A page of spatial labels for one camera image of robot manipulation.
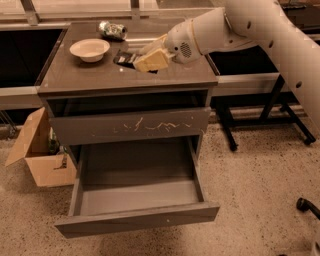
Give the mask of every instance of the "speckled floor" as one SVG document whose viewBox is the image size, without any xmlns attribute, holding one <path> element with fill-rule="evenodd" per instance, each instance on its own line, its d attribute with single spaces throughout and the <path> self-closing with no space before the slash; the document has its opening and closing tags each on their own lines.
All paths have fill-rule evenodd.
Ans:
<svg viewBox="0 0 320 256">
<path fill-rule="evenodd" d="M 237 129 L 233 153 L 212 114 L 200 163 L 208 199 L 221 205 L 214 222 L 70 240 L 53 225 L 72 187 L 37 188 L 24 160 L 5 168 L 6 136 L 1 128 L 0 255 L 307 256 L 320 225 L 295 209 L 301 196 L 320 205 L 320 142 L 305 146 L 294 125 Z"/>
</svg>

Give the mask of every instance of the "terrazzo floor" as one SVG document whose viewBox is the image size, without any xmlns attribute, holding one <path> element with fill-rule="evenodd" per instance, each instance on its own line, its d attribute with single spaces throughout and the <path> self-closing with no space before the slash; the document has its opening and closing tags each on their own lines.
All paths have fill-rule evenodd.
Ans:
<svg viewBox="0 0 320 256">
<path fill-rule="evenodd" d="M 295 203 L 305 197 L 320 205 L 320 142 L 305 146 L 295 125 L 236 129 L 234 136 L 237 152 L 213 112 L 200 164 L 209 201 L 221 205 L 214 222 L 68 240 L 54 222 L 66 218 L 72 187 L 36 187 L 24 160 L 5 168 L 15 139 L 6 140 L 2 127 L 0 255 L 310 255 L 320 223 Z"/>
</svg>

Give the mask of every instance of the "cardboard box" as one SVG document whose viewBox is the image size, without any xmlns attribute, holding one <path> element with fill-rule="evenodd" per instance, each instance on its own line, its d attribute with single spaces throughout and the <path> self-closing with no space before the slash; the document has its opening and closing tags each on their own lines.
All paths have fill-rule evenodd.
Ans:
<svg viewBox="0 0 320 256">
<path fill-rule="evenodd" d="M 45 109 L 41 108 L 31 113 L 21 128 L 5 166 L 24 158 L 37 186 L 72 185 L 76 177 L 76 168 L 69 155 L 67 156 L 67 167 L 59 168 L 64 155 L 48 154 L 49 131 L 50 125 Z"/>
</svg>

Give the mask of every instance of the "can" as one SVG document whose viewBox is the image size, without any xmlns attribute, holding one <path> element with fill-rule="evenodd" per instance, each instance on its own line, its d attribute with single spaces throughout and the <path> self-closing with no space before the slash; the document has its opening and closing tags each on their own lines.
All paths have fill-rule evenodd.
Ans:
<svg viewBox="0 0 320 256">
<path fill-rule="evenodd" d="M 99 32 L 103 37 L 122 41 L 126 39 L 128 29 L 123 24 L 101 21 L 99 24 Z"/>
</svg>

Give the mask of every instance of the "black metal stand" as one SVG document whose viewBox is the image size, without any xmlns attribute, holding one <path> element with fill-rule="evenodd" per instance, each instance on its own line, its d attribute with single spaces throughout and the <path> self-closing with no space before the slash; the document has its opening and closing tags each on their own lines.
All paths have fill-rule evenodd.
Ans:
<svg viewBox="0 0 320 256">
<path fill-rule="evenodd" d="M 306 212 L 310 210 L 320 220 L 320 210 L 310 201 L 304 198 L 299 198 L 297 201 L 297 209 Z"/>
<path fill-rule="evenodd" d="M 223 99 L 216 99 L 215 108 L 217 114 L 220 118 L 220 122 L 223 126 L 223 129 L 227 135 L 227 138 L 230 143 L 230 149 L 232 151 L 236 151 L 238 148 L 237 143 L 235 142 L 230 128 L 241 127 L 241 126 L 255 126 L 255 125 L 270 125 L 270 124 L 287 124 L 287 123 L 295 123 L 299 126 L 301 131 L 306 136 L 305 144 L 310 145 L 315 142 L 316 139 L 309 132 L 309 130 L 305 127 L 305 125 L 301 122 L 299 117 L 292 111 L 289 107 L 287 101 L 279 97 L 281 93 L 281 89 L 284 85 L 285 81 L 283 77 L 280 75 L 272 89 L 272 92 L 268 94 L 268 98 L 266 99 L 266 104 L 264 105 L 263 111 L 258 119 L 237 119 L 235 120 L 232 116 L 230 107 L 232 107 L 232 103 L 225 102 Z M 275 103 L 279 103 L 282 105 L 281 111 L 286 111 L 288 113 L 288 117 L 276 117 L 269 118 L 270 111 L 272 110 Z M 247 102 L 240 103 L 241 106 L 250 106 L 251 104 Z"/>
</svg>

